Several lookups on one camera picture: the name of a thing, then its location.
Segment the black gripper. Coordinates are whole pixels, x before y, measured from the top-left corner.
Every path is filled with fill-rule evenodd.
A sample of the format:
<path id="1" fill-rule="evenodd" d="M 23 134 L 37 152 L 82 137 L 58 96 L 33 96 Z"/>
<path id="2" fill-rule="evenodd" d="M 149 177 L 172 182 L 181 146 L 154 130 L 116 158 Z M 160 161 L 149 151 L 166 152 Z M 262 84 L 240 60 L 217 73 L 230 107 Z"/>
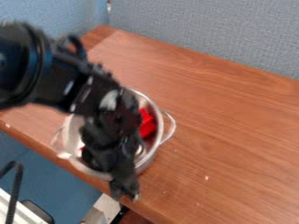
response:
<path id="1" fill-rule="evenodd" d="M 140 185 L 136 176 L 134 156 L 140 139 L 141 115 L 112 115 L 104 113 L 97 118 L 86 117 L 78 128 L 84 143 L 81 160 L 92 170 L 108 173 L 110 196 L 120 200 L 126 196 L 136 202 Z"/>

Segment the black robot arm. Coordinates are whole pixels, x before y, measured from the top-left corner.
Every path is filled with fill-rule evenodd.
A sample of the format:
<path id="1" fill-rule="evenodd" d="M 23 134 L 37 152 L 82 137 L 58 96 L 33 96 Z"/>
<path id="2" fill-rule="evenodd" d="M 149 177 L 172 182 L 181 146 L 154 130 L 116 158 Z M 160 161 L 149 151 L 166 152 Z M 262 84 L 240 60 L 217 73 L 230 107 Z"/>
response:
<path id="1" fill-rule="evenodd" d="M 41 104 L 81 116 L 82 161 L 110 175 L 112 197 L 140 195 L 134 155 L 142 140 L 137 99 L 98 63 L 80 38 L 54 40 L 31 25 L 0 24 L 0 109 Z"/>

